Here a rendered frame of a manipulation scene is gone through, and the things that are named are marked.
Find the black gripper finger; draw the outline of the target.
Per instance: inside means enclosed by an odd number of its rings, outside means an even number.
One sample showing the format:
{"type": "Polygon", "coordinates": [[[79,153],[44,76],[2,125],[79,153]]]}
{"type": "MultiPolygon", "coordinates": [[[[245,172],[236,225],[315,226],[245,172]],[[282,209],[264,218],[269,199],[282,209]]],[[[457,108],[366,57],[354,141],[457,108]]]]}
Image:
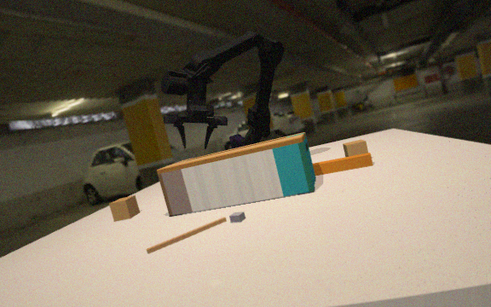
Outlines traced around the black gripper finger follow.
{"type": "Polygon", "coordinates": [[[206,136],[205,136],[205,149],[207,147],[208,141],[210,139],[212,131],[217,128],[217,126],[207,126],[206,136]]]}
{"type": "Polygon", "coordinates": [[[182,139],[182,144],[183,144],[184,148],[186,148],[184,125],[174,125],[174,126],[178,129],[180,136],[181,136],[181,139],[182,139]]]}

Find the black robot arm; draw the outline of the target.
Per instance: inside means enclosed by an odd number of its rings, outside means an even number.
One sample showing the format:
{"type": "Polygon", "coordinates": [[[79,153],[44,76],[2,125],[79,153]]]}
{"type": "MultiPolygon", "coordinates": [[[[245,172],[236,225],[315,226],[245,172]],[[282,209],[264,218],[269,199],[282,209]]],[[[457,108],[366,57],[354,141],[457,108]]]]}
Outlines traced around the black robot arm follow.
{"type": "MultiPolygon", "coordinates": [[[[259,143],[262,136],[267,138],[270,135],[269,98],[275,68],[280,64],[283,57],[284,46],[282,43],[249,31],[221,47],[195,53],[180,72],[167,69],[161,78],[161,90],[163,94],[168,95],[183,96],[187,94],[187,96],[206,97],[206,85],[213,83],[210,76],[217,72],[222,64],[255,46],[258,47],[261,70],[256,101],[252,107],[248,108],[246,116],[248,118],[247,125],[250,129],[244,139],[240,141],[246,146],[259,143]]],[[[189,120],[206,121],[207,117],[213,117],[213,115],[213,105],[205,105],[205,101],[200,101],[200,104],[195,104],[194,100],[188,101],[187,117],[189,120]]]]}

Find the orange bar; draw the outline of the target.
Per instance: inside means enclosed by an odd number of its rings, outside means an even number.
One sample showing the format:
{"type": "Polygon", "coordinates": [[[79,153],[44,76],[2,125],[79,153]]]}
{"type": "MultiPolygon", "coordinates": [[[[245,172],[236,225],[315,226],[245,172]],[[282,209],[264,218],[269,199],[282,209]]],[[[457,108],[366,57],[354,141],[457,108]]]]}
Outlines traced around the orange bar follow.
{"type": "Polygon", "coordinates": [[[348,171],[368,166],[373,166],[371,153],[358,154],[341,159],[332,159],[314,163],[315,175],[324,175],[340,171],[348,171]]]}

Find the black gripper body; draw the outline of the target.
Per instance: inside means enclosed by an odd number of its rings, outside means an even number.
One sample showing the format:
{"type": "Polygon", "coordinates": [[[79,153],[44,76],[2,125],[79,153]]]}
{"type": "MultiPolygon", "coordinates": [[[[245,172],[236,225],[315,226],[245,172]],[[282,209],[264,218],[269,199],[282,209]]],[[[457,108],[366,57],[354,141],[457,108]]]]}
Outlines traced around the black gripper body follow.
{"type": "MultiPolygon", "coordinates": [[[[187,96],[187,107],[189,100],[194,100],[195,104],[200,104],[200,101],[205,101],[205,96],[187,96]]],[[[164,123],[174,125],[182,125],[183,123],[204,123],[209,126],[228,125],[228,118],[226,116],[214,116],[213,118],[207,118],[206,121],[191,121],[188,118],[187,112],[186,117],[178,117],[177,114],[166,113],[164,115],[164,123]]]]}

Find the long thin wooden stick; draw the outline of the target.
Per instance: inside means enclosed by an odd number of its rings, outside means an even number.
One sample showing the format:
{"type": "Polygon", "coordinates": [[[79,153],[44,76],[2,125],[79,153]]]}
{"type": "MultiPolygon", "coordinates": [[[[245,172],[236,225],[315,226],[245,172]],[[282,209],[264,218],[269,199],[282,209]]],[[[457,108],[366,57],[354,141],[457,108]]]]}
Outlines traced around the long thin wooden stick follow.
{"type": "Polygon", "coordinates": [[[191,231],[189,231],[189,232],[187,232],[187,233],[185,233],[183,235],[179,235],[179,236],[177,236],[177,237],[175,237],[173,239],[170,239],[168,241],[161,242],[158,245],[149,247],[147,249],[147,254],[152,253],[152,252],[155,252],[155,251],[158,251],[159,249],[164,248],[165,246],[175,244],[178,241],[187,239],[188,237],[193,236],[193,235],[196,235],[197,233],[199,233],[199,232],[201,232],[203,230],[206,230],[206,229],[211,228],[211,227],[213,227],[215,225],[219,225],[219,224],[225,223],[225,222],[227,222],[227,220],[226,220],[225,217],[223,217],[221,219],[216,220],[215,222],[207,223],[205,225],[202,225],[202,226],[200,226],[200,227],[198,227],[196,229],[193,229],[193,230],[191,230],[191,231]]]}

